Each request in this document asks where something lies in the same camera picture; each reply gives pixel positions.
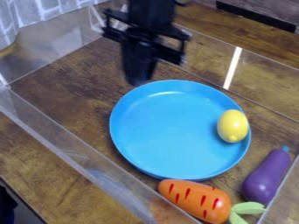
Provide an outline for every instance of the blue plate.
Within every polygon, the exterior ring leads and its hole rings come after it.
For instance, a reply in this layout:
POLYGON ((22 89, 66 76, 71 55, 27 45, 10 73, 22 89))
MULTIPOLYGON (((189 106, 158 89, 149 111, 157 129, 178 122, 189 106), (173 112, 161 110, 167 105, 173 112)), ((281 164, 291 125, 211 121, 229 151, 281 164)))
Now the blue plate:
POLYGON ((217 131, 222 113, 242 111, 215 88, 187 80, 163 80, 134 89, 110 117, 110 134, 122 155, 158 179, 205 180, 245 157, 243 141, 226 143, 217 131))

